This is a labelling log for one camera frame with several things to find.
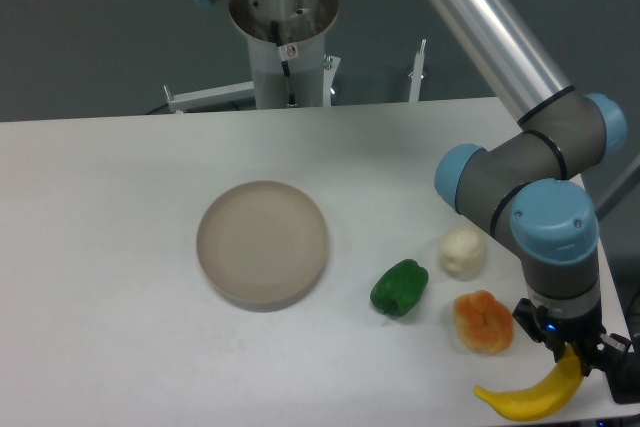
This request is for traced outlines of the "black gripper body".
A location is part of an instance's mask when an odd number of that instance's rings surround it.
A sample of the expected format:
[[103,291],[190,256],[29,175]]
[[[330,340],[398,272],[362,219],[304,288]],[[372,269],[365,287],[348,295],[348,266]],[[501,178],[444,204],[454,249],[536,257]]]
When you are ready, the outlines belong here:
[[549,350],[558,350],[560,344],[576,344],[586,351],[594,348],[605,332],[602,326],[602,308],[598,302],[591,310],[572,318],[553,314],[547,307],[537,307],[534,314],[540,341]]

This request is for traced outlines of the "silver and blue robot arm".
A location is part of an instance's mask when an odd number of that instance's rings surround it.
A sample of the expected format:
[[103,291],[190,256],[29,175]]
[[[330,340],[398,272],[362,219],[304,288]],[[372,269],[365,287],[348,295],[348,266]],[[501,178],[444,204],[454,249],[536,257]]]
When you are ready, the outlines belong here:
[[[198,0],[212,3],[215,0]],[[521,261],[528,295],[514,317],[555,356],[573,350],[584,373],[621,373],[628,339],[602,323],[590,197],[572,180],[624,142],[619,106],[582,96],[507,0],[430,0],[510,112],[520,133],[493,150],[453,148],[436,169],[438,194]],[[325,105],[323,34],[338,0],[230,0],[251,46],[260,108]]]

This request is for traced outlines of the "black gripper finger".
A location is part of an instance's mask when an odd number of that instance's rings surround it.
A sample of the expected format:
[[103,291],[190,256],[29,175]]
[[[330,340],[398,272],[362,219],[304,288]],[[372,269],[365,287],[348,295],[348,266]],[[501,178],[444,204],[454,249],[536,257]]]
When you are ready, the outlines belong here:
[[619,334],[599,333],[574,343],[580,359],[581,373],[588,377],[593,370],[609,372],[621,365],[632,346],[631,340]]
[[521,298],[512,316],[532,341],[544,344],[550,351],[556,349],[556,328],[545,306],[536,306],[530,299]]

